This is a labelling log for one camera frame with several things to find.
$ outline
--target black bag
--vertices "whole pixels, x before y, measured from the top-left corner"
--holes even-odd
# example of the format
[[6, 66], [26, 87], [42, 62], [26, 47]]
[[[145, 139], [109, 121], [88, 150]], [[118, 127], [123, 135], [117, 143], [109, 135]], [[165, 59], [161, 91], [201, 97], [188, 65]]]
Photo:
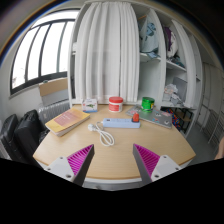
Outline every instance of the black bag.
[[8, 117], [2, 126], [0, 140], [6, 152], [9, 154], [10, 158], [13, 161], [28, 164], [29, 162], [25, 155], [22, 153], [22, 150], [20, 149], [18, 142], [16, 141], [14, 136], [14, 131], [18, 126], [18, 123], [18, 118], [15, 114]]
[[36, 110], [27, 112], [20, 120], [15, 130], [16, 139], [21, 149], [27, 155], [30, 163], [37, 167], [41, 167], [33, 158], [37, 147], [39, 146], [39, 134], [43, 131]]
[[44, 138], [47, 136], [47, 134], [50, 132], [49, 129], [46, 129], [45, 131], [42, 131], [39, 135], [39, 144], [44, 140]]

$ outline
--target wooden desk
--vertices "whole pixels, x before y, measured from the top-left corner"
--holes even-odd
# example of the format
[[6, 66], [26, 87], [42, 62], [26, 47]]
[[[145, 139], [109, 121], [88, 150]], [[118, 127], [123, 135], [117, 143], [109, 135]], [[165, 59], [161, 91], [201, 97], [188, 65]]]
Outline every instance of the wooden desk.
[[70, 154], [94, 144], [95, 155], [87, 172], [87, 178], [104, 180], [124, 180], [140, 178], [140, 173], [132, 154], [133, 143], [150, 149], [158, 155], [168, 155], [178, 165], [195, 157], [195, 153], [185, 138], [172, 126], [172, 129], [160, 127], [140, 120], [139, 129], [105, 128], [115, 139], [115, 145], [106, 147], [100, 143], [100, 135], [88, 130], [88, 124], [96, 124], [103, 118], [131, 118], [125, 112], [132, 106], [123, 106], [120, 113], [112, 113], [108, 105], [98, 105], [98, 112], [91, 113], [90, 119], [83, 122], [69, 133], [57, 137], [49, 133], [33, 157], [49, 165], [59, 156]]

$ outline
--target green object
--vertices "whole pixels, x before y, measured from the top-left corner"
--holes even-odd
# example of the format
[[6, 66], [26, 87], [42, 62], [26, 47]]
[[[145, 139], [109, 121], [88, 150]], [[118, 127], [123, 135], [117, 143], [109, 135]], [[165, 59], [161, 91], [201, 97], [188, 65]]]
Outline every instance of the green object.
[[94, 105], [93, 104], [89, 104], [89, 105], [86, 105], [87, 107], [94, 107]]
[[150, 97], [142, 97], [142, 111], [152, 112], [155, 100]]

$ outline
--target stack of books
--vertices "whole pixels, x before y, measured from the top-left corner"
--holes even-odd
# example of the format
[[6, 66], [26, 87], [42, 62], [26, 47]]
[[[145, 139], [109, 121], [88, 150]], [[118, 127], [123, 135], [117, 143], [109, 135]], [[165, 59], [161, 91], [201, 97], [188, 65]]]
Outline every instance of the stack of books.
[[48, 121], [46, 127], [55, 135], [62, 136], [71, 131], [74, 127], [87, 120], [90, 114], [71, 108], [59, 116]]

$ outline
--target power cord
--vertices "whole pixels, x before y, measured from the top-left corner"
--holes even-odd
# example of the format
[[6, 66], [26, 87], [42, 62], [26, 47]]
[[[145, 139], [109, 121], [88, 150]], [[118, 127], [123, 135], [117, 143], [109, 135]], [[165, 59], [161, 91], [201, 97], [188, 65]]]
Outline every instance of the power cord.
[[100, 142], [104, 145], [104, 146], [111, 146], [111, 145], [114, 145], [114, 138], [113, 136], [106, 132], [106, 131], [103, 131], [103, 128], [99, 128], [99, 126], [97, 125], [98, 123], [103, 123], [103, 122], [97, 122], [96, 125], [94, 124], [89, 124], [88, 125], [88, 129], [90, 131], [97, 131], [99, 134], [100, 134]]

